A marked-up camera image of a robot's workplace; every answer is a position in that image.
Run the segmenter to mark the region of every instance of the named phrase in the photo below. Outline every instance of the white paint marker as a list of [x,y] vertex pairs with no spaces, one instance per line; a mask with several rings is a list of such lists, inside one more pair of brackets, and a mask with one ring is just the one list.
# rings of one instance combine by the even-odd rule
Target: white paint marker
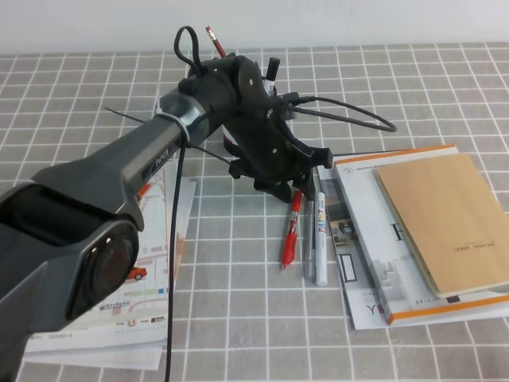
[[327,244],[325,234],[325,194],[318,193],[315,200],[315,238],[316,238],[316,263],[317,285],[327,286]]

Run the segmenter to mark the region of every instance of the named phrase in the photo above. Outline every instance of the orange stripe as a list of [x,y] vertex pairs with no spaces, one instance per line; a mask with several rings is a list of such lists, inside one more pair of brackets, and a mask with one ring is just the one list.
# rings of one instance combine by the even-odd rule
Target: orange stripe
[[392,323],[392,321],[394,321],[394,320],[402,320],[404,318],[428,316],[430,314],[448,313],[448,312],[454,312],[457,310],[477,308],[479,306],[498,304],[500,302],[508,302],[508,301],[509,301],[509,296],[499,296],[499,297],[485,298],[484,300],[468,301],[468,302],[461,302],[459,304],[454,304],[454,305],[439,306],[437,308],[429,308],[429,309],[422,309],[422,310],[412,310],[409,312],[394,313],[389,316],[388,322],[390,325]]
[[426,151],[449,149],[451,147],[454,147],[454,145],[431,146],[431,147],[424,147],[423,149],[404,150],[404,151],[396,151],[393,153],[381,153],[381,154],[366,155],[365,157],[349,158],[349,159],[342,159],[342,160],[340,159],[339,161],[335,161],[334,164],[342,165],[344,163],[361,162],[361,161],[367,161],[369,159],[389,158],[389,157],[396,157],[398,155],[425,153]]

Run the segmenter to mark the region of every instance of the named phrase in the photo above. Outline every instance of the white book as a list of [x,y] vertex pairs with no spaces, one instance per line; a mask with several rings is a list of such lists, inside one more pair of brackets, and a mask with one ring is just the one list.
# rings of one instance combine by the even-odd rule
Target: white book
[[509,309],[509,290],[488,290],[438,298],[406,244],[375,176],[376,168],[392,163],[456,154],[454,146],[383,153],[337,160],[336,176],[356,227],[389,325],[416,325],[496,317]]

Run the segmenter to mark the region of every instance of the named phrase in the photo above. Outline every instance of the white wall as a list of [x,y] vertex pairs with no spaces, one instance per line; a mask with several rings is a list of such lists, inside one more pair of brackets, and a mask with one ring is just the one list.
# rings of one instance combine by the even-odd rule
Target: white wall
[[507,0],[0,0],[0,53],[509,40]]

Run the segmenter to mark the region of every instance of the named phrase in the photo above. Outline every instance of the pen cap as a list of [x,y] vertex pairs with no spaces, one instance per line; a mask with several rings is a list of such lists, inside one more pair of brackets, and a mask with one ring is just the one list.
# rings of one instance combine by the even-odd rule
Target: pen cap
[[278,74],[279,63],[281,61],[276,57],[271,57],[269,59],[269,64],[267,65],[267,74],[265,78],[269,81],[275,81],[276,75]]

